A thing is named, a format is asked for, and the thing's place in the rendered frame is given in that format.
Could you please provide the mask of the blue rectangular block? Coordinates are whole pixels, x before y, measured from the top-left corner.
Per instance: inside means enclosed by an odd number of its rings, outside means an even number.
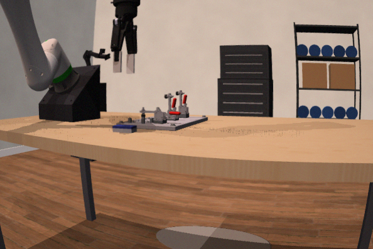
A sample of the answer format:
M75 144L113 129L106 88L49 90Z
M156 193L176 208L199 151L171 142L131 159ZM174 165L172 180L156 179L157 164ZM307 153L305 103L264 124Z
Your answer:
M136 125L113 125L112 132L134 133L137 132Z

